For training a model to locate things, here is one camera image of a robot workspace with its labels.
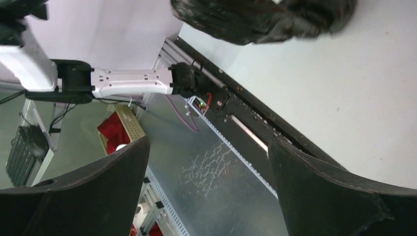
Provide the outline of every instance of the green floor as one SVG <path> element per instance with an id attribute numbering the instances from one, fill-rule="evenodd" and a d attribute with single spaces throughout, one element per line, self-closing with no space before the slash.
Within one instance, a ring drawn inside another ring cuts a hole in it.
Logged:
<path id="1" fill-rule="evenodd" d="M 0 94 L 0 99 L 8 94 Z M 24 98 L 21 96 L 0 105 L 0 189 L 13 187 L 5 171 L 5 165 L 22 111 Z M 52 121 L 52 103 L 36 103 L 46 126 Z M 93 102 L 78 105 L 69 112 L 62 125 L 58 151 L 49 165 L 44 179 L 56 177 L 84 166 L 104 156 L 97 135 L 97 126 L 108 116 L 107 105 Z"/>

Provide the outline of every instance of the black mouse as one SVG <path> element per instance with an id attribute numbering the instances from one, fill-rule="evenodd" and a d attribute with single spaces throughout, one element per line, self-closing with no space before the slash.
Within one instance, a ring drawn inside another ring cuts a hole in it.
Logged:
<path id="1" fill-rule="evenodd" d="M 29 152 L 39 160 L 43 160 L 49 150 L 48 141 L 38 125 L 20 126 L 25 134 Z"/>

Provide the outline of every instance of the robotic arm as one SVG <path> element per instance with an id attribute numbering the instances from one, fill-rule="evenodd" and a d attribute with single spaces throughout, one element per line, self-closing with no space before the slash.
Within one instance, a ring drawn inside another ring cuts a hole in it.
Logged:
<path id="1" fill-rule="evenodd" d="M 112 71 L 82 61 L 49 59 L 24 18 L 3 18 L 0 62 L 20 80 L 25 96 L 32 100 L 84 104 L 95 98 L 143 92 L 189 98 L 205 96 L 212 84 L 198 68 L 186 63 L 149 71 Z"/>

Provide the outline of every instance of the white table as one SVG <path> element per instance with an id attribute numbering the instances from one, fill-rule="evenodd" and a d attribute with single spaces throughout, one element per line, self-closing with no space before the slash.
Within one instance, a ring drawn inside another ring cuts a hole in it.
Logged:
<path id="1" fill-rule="evenodd" d="M 346 30 L 315 41 L 231 45 L 180 37 L 349 171 L 417 188 L 417 1 L 358 0 Z"/>

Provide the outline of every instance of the beige basket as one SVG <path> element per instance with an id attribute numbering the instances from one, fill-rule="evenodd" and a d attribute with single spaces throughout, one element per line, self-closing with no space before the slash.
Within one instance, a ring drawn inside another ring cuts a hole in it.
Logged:
<path id="1" fill-rule="evenodd" d="M 123 127 L 126 130 L 126 133 L 129 136 L 131 142 L 145 136 L 145 132 L 143 131 L 135 115 L 127 105 L 112 104 L 109 105 L 107 110 L 117 112 L 120 121 L 123 124 Z M 103 145 L 104 152 L 107 154 L 107 139 L 100 132 L 98 132 L 98 136 L 100 138 L 101 144 Z"/>

